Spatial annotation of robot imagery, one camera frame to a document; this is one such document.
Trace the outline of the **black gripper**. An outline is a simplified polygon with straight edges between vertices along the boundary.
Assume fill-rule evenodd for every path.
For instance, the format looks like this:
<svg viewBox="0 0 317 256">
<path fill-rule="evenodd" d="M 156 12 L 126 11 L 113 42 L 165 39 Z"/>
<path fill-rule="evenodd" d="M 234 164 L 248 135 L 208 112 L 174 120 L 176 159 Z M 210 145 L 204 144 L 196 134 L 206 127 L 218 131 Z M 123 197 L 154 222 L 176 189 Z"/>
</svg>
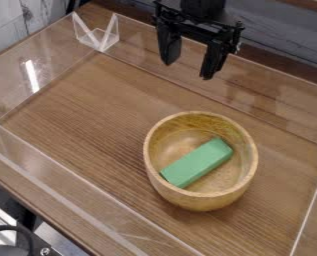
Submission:
<svg viewBox="0 0 317 256">
<path fill-rule="evenodd" d="M 222 69 L 228 54 L 240 48 L 245 25 L 226 11 L 226 0 L 154 0 L 156 18 L 185 26 L 201 37 L 214 37 L 201 66 L 200 76 L 210 80 Z M 161 60 L 172 65 L 181 56 L 182 39 L 173 24 L 157 24 L 157 38 Z"/>
</svg>

